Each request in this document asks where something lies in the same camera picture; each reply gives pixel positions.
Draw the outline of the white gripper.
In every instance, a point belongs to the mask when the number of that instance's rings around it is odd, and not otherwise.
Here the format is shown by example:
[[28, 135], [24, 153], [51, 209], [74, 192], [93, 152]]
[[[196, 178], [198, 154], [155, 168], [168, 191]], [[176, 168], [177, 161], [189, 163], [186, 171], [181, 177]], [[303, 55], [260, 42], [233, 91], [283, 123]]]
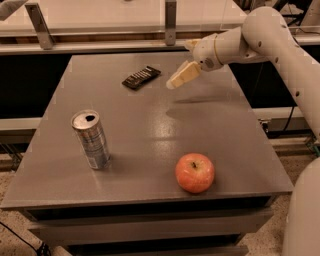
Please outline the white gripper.
[[168, 79], [166, 86], [168, 89], [176, 89], [183, 84], [197, 78], [201, 69], [206, 72], [220, 69], [223, 64], [219, 61], [216, 53], [217, 34], [204, 37], [202, 39], [189, 39], [184, 42], [184, 47], [192, 51], [195, 61], [185, 61], [177, 71]]

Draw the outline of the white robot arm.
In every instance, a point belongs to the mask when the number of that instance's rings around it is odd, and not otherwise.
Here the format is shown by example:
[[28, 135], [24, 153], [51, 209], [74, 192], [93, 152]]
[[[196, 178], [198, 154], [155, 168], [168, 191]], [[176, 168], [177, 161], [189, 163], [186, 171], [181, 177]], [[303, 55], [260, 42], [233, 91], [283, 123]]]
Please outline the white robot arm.
[[[190, 39], [185, 48], [193, 60], [184, 62], [169, 78], [169, 89], [226, 64], [269, 61], [320, 141], [320, 63], [299, 46], [277, 10], [259, 7], [246, 16], [241, 26]], [[320, 256], [320, 158], [307, 165], [295, 183], [282, 256]]]

